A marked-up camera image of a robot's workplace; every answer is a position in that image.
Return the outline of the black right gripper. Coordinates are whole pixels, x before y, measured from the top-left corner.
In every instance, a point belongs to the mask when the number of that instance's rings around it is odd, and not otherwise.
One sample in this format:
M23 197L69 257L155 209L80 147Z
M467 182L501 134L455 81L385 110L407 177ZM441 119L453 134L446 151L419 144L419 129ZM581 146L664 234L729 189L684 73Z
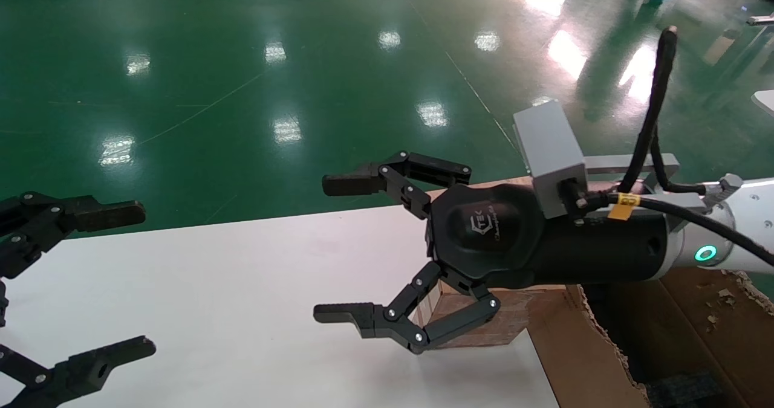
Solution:
M627 221L594 215L582 224L567 215L548 219L530 186L468 187L470 176L470 166L407 151L362 164L353 173L324 175L326 196L383 192L414 217L428 218L426 240L434 261L389 305L317 304L315 321L352 323L363 339L389 337L420 355L495 317L501 303L487 287L641 282L669 270L672 254L661 215L633 215ZM447 190L431 203L414 180ZM410 314L441 280L461 285L473 303L415 325Z

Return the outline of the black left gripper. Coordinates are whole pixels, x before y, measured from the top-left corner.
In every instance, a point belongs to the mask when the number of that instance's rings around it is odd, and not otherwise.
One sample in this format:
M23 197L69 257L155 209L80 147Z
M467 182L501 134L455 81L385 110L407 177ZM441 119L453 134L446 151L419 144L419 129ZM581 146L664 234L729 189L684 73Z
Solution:
M51 198L25 192L1 203L1 276L14 279L74 232L98 232L146 220L138 201L102 204L93 196ZM7 288L0 281L0 326L6 326ZM85 351L52 368L1 345L1 372L23 385L4 407L59 407L103 389L119 366L157 353L141 335Z

